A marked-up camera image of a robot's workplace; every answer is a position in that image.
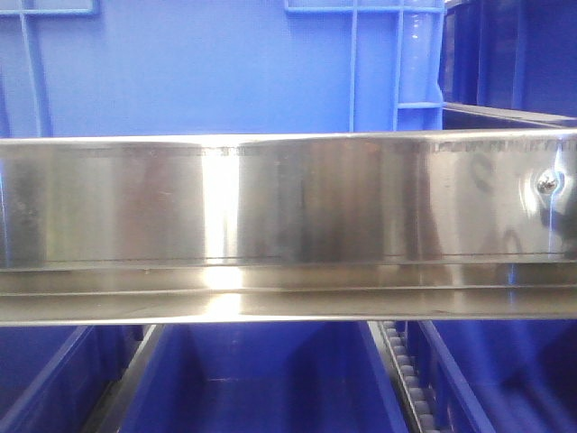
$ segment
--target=stainless steel panel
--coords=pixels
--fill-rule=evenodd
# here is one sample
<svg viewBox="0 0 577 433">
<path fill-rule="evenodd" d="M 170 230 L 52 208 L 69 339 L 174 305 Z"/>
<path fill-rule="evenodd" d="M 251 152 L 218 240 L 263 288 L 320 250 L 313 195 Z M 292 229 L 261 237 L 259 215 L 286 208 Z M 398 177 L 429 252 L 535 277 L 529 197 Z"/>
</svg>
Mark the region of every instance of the stainless steel panel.
<svg viewBox="0 0 577 433">
<path fill-rule="evenodd" d="M 231 319 L 571 315 L 572 270 L 552 308 L 536 288 L 523 304 L 514 279 L 487 295 L 463 269 L 571 263 L 576 157 L 577 130 L 563 129 L 3 140 L 0 321 L 210 319 L 220 295 L 204 272 L 243 276 Z M 410 287 L 421 266 L 422 283 L 353 295 L 349 266 L 361 263 L 390 265 Z M 302 271 L 289 287 L 249 277 L 302 265 L 330 272 L 329 291 Z M 472 291 L 455 307 L 460 288 Z M 508 290 L 521 300 L 495 305 Z"/>
<path fill-rule="evenodd" d="M 443 129 L 496 128 L 572 128 L 575 117 L 509 110 L 489 106 L 447 103 L 443 110 Z"/>
</svg>

